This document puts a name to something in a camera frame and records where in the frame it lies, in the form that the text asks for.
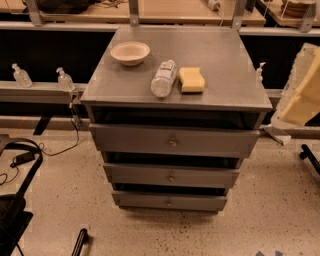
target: yellow sponge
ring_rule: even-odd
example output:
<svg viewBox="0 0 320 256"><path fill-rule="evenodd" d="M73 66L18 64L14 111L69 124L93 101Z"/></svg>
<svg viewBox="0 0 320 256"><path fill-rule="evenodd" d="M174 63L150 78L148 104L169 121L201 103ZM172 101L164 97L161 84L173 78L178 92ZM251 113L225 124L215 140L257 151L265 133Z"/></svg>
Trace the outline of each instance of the yellow sponge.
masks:
<svg viewBox="0 0 320 256"><path fill-rule="evenodd" d="M205 80L200 74L200 67L182 67L179 70L182 92L203 92Z"/></svg>

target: ceramic bowl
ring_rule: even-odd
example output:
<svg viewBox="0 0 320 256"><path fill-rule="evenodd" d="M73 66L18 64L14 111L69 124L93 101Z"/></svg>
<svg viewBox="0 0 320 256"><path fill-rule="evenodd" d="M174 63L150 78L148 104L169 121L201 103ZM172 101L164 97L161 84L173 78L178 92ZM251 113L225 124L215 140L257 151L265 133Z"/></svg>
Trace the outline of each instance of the ceramic bowl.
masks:
<svg viewBox="0 0 320 256"><path fill-rule="evenodd" d="M149 53L149 46L140 42L120 43L111 50L111 56L125 66L140 64Z"/></svg>

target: drawer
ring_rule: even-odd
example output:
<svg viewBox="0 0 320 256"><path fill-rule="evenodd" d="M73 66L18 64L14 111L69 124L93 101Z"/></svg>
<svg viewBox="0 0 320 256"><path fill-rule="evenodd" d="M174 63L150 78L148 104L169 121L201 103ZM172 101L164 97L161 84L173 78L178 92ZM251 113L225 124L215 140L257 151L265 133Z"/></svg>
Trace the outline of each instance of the drawer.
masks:
<svg viewBox="0 0 320 256"><path fill-rule="evenodd" d="M177 194L150 194L114 191L116 205L123 207L145 207L195 211L222 211L227 203L224 196L197 196Z"/></svg>
<svg viewBox="0 0 320 256"><path fill-rule="evenodd" d="M239 172L235 169L105 163L111 183L165 186L232 188Z"/></svg>
<svg viewBox="0 0 320 256"><path fill-rule="evenodd" d="M99 151L249 157L259 131L91 124Z"/></svg>

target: rolling cabinet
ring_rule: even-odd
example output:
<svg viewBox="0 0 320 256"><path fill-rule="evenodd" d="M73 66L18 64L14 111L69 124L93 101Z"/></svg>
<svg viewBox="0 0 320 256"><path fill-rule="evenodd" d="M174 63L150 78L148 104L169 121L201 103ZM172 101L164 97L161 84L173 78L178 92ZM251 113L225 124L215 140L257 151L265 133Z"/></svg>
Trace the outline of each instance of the rolling cabinet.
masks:
<svg viewBox="0 0 320 256"><path fill-rule="evenodd" d="M110 50L124 41L144 42L151 54L123 66ZM155 97L151 80L167 59L200 66L205 91L181 94L177 79L167 98ZM212 27L120 28L81 102L115 204L214 212L223 210L272 109L237 32Z"/></svg>

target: speckled floor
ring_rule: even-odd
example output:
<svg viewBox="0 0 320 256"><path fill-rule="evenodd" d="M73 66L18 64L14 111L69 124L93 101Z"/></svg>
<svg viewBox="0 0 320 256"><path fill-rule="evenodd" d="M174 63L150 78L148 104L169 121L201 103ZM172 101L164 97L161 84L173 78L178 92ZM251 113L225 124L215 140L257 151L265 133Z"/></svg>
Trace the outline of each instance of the speckled floor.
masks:
<svg viewBox="0 0 320 256"><path fill-rule="evenodd" d="M51 153L76 140L71 124L60 120L52 121L43 135L32 136L36 122L0 120L0 133L42 142ZM320 178L308 160L298 157L302 143L320 156L318 140L293 139L281 146L259 138L224 211L216 215L124 210L113 203L102 157L85 127L76 148L45 156L29 187L27 210L34 217L19 242L26 256L71 255L81 228L90 235L82 256L320 255ZM11 154L1 156L0 170L9 170ZM20 169L0 194L15 192L28 164ZM12 255L20 254L15 250Z"/></svg>

